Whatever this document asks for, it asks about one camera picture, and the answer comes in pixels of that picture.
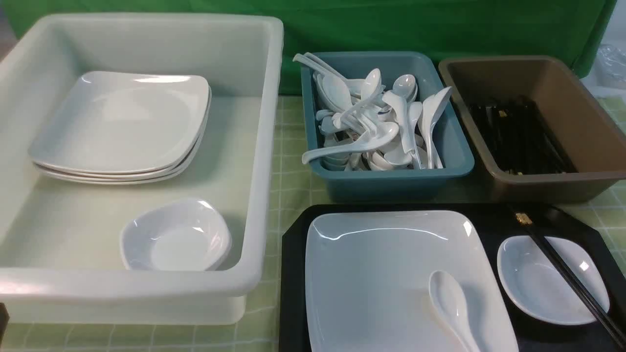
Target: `black tray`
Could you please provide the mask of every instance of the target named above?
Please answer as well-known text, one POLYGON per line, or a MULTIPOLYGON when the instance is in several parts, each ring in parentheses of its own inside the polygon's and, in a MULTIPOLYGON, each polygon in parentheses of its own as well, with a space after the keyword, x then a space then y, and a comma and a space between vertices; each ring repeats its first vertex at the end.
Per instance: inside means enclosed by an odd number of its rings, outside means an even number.
MULTIPOLYGON (((545 236, 567 238, 583 247, 593 259, 610 297, 608 315, 626 330, 626 280, 600 234, 561 210, 543 204, 519 205, 545 236)), ((511 318, 520 352, 613 352, 619 351, 600 323, 557 326, 520 311, 504 292, 496 267, 503 240, 525 235, 503 204, 418 204, 418 205, 315 205, 305 210, 282 239, 280 285, 280 352, 310 351, 304 298, 304 259, 310 223, 318 216, 341 212, 384 212, 402 210, 453 210, 464 214, 476 227, 500 293, 511 318)))

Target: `plastic bin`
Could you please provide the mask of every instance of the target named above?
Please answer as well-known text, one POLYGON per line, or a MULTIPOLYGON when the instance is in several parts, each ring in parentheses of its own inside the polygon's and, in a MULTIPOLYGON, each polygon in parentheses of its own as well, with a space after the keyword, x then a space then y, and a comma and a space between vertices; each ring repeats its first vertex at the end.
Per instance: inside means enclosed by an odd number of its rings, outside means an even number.
POLYGON ((497 56, 444 60, 439 64, 452 100, 490 186, 491 200, 553 203, 590 200, 626 179, 626 138, 578 78, 547 56, 497 56), (490 98, 532 98, 577 173, 510 175, 498 168, 469 103, 490 98))
POLYGON ((227 14, 60 14, 24 35, 0 63, 0 301, 12 322, 221 325, 243 316, 263 268, 282 42, 280 20, 227 14), (96 70, 207 79, 207 126, 184 173, 97 186, 31 165, 38 130, 96 70), (189 196, 224 216, 233 237, 225 262, 126 270, 122 228, 189 196))
MULTIPOLYGON (((382 83, 387 87, 392 87, 398 76, 411 73, 418 82, 419 101, 443 89, 433 62, 420 53, 365 51, 316 55, 346 78, 364 78, 378 67, 382 83)), ((309 150, 321 147, 324 142, 315 120, 319 107, 316 105, 317 90, 312 73, 308 67, 302 67, 302 99, 309 150)), ((434 142, 445 168, 341 172, 326 170, 319 159, 313 160, 310 165, 313 172, 326 181, 329 195, 336 202, 428 199, 434 197, 446 181, 462 177, 474 167, 470 146, 451 105, 446 107, 434 129, 434 142)))

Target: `plastic bag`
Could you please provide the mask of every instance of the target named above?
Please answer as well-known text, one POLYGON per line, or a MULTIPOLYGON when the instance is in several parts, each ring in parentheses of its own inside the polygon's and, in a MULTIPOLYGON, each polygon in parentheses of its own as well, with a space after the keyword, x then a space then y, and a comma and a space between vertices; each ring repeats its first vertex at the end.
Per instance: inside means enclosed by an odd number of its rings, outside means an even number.
POLYGON ((598 49, 598 62, 602 71, 602 85, 626 89, 626 54, 611 44, 598 49))

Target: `stack of plates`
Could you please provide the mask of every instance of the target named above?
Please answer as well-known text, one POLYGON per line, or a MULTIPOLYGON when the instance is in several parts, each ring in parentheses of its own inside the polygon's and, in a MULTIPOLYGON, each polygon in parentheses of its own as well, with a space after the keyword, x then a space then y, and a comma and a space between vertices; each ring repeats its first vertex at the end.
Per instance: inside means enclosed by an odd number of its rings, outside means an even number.
POLYGON ((200 76, 83 75, 28 150, 55 179, 129 185, 181 174, 202 141, 211 88, 200 76))

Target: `brown plastic bin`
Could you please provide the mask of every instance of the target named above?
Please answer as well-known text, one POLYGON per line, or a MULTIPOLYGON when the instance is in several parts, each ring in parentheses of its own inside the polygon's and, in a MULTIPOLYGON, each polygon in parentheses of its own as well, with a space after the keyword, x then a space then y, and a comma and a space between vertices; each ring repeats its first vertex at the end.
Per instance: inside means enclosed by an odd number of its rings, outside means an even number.
POLYGON ((442 61, 439 70, 454 87, 453 105, 487 171, 491 200, 584 202, 626 179, 626 137, 561 61, 548 56, 461 58, 442 61), (510 175, 498 168, 468 105, 520 95, 537 103, 577 173, 510 175))

